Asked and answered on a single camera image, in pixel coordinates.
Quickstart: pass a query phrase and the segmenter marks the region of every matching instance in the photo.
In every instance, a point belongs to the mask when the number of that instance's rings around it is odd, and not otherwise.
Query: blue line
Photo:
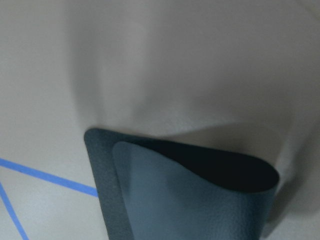
[[[97,189],[92,186],[87,186],[75,181],[71,181],[59,176],[52,175],[50,173],[36,170],[31,167],[23,166],[8,160],[4,160],[2,158],[0,158],[0,166],[5,167],[7,169],[14,170],[14,171],[18,171],[23,174],[30,175],[35,178],[39,178],[39,179],[51,182],[53,184],[58,184],[66,188],[79,191],[84,194],[98,197]]]
[[[19,222],[19,219],[15,213],[14,208],[11,205],[11,202],[6,194],[6,191],[4,189],[4,187],[2,186],[1,182],[0,182],[0,196],[2,198],[2,201],[5,205],[6,210],[8,211],[16,229],[19,231],[21,237],[23,240],[29,240],[24,228],[22,227],[21,223]]]

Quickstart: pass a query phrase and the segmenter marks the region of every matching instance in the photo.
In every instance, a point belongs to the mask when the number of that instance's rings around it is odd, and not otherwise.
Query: mouse pad
[[[84,135],[110,240],[258,240],[279,174],[262,159],[93,128]]]

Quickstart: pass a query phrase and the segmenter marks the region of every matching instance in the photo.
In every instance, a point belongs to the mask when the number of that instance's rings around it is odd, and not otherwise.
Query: white surface
[[[311,0],[2,0],[0,157],[94,186],[83,142],[92,126],[252,154],[286,186],[267,239],[317,239],[318,9]],[[0,173],[31,239],[107,238],[97,198]],[[0,239],[16,239],[0,213]]]

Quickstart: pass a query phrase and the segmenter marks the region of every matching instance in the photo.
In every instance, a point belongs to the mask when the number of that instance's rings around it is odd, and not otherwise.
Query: dark gray material
[[[258,240],[278,173],[247,155],[85,134],[110,240]]]

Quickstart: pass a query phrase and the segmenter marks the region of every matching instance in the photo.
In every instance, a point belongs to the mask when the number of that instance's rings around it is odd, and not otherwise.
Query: black mouse pad
[[[258,240],[277,171],[240,153],[90,129],[110,240]]]

